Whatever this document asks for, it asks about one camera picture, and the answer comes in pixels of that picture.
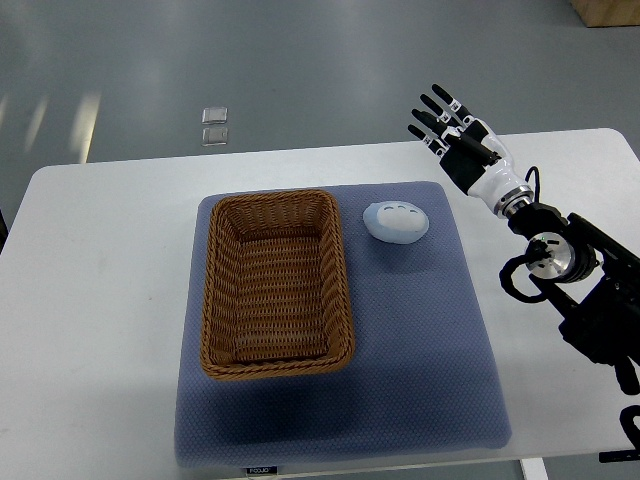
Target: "brown wicker basket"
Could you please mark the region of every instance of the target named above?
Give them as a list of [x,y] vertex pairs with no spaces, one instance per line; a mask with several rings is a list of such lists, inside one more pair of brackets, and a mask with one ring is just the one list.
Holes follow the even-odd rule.
[[211,214],[200,364],[217,380],[326,373],[354,351],[335,198],[226,197]]

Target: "black cable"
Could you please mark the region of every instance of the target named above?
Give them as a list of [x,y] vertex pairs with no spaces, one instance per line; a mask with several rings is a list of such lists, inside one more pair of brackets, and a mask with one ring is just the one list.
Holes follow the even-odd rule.
[[636,427],[633,420],[639,416],[640,406],[638,405],[631,405],[620,412],[620,425],[636,450],[640,450],[640,429]]
[[522,303],[540,303],[544,302],[547,297],[542,293],[534,296],[525,295],[520,290],[516,288],[513,284],[513,274],[516,269],[524,265],[525,263],[529,263],[531,261],[530,257],[527,255],[520,255],[518,257],[514,257],[504,264],[502,270],[500,270],[500,285],[502,289],[511,295],[516,300],[520,300]]
[[524,255],[519,255],[512,258],[504,264],[502,270],[500,270],[500,285],[502,289],[511,295],[516,300],[520,300],[522,303],[540,303],[547,300],[547,296],[544,293],[538,295],[525,295],[516,288],[513,284],[513,274],[516,269],[526,263],[539,262],[545,258],[549,258],[549,253],[546,251],[546,244],[540,241],[534,241],[529,245]]
[[531,178],[531,174],[535,173],[536,175],[536,184],[534,187],[534,191],[533,191],[533,200],[538,203],[540,202],[540,170],[538,170],[538,167],[536,167],[535,165],[533,167],[531,167],[529,169],[529,171],[527,172],[527,174],[524,177],[524,181],[528,182],[529,178]]

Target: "wicker basket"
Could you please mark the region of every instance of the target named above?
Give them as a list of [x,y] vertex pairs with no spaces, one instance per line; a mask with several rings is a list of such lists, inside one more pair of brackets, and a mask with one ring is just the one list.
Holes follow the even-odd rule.
[[322,190],[226,197],[211,214],[200,364],[217,380],[326,373],[354,350],[338,204]]

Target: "cardboard box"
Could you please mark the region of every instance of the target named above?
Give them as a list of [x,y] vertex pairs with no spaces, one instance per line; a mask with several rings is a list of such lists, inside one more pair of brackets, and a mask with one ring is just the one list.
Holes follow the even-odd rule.
[[571,0],[587,27],[640,25],[640,0]]

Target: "robot finger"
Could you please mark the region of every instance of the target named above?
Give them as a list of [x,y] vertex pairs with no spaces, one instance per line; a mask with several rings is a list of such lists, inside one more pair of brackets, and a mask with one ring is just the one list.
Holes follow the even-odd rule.
[[438,105],[430,97],[426,96],[424,93],[420,95],[420,100],[422,100],[422,103],[424,103],[427,107],[429,107],[433,111],[433,113],[436,114],[436,116],[438,117],[438,120],[440,120],[442,123],[445,123],[450,127],[460,126],[460,122],[458,122],[458,120],[453,118],[449,113],[445,112],[440,105]]
[[409,125],[407,128],[412,134],[422,140],[422,142],[429,147],[429,150],[435,153],[438,157],[442,158],[449,150],[449,147],[444,145],[439,139],[427,135],[415,125]]
[[467,110],[467,107],[465,107],[458,100],[449,95],[449,93],[447,93],[447,91],[440,85],[434,83],[431,86],[431,89],[433,90],[433,93],[435,93],[442,99],[444,103],[447,104],[451,111],[460,119],[465,128],[475,120],[475,117],[471,115],[471,112]]
[[439,138],[441,138],[442,134],[447,130],[447,126],[429,112],[422,112],[414,108],[411,110],[411,114]]

